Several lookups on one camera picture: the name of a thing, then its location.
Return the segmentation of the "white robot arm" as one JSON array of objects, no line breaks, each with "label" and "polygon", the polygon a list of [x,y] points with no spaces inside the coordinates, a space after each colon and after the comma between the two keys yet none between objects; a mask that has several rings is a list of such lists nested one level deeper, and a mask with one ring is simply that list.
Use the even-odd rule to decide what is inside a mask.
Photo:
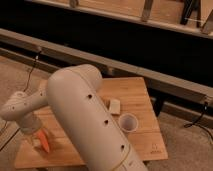
[{"label": "white robot arm", "polygon": [[89,171],[148,171],[97,95],[101,83],[92,65],[60,69],[36,93],[14,93],[0,108],[0,118],[33,130],[38,120],[31,113],[49,106]]}]

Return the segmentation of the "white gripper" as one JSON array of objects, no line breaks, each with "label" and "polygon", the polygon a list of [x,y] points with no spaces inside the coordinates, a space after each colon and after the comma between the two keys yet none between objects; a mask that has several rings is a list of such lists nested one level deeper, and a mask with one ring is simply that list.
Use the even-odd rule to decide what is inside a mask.
[{"label": "white gripper", "polygon": [[[41,120],[34,114],[28,114],[17,120],[16,123],[20,127],[20,130],[23,134],[27,135],[26,140],[32,146],[34,146],[34,138],[30,134],[35,133],[42,127]],[[43,134],[49,143],[51,139],[51,132],[47,129],[43,129]]]}]

